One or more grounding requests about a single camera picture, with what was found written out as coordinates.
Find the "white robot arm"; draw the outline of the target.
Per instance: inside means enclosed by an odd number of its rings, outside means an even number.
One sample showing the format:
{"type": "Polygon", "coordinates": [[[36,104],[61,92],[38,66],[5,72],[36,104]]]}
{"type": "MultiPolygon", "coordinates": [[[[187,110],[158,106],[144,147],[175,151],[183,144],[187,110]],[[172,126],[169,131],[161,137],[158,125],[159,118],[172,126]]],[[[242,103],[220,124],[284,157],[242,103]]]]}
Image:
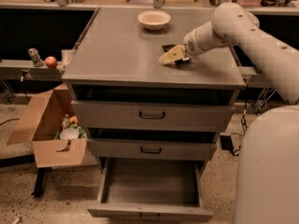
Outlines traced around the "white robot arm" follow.
{"type": "Polygon", "coordinates": [[[159,63],[230,45],[242,49],[287,103],[261,114],[243,137],[235,224],[299,224],[299,51],[261,30],[256,17],[240,5],[223,3],[159,63]]]}

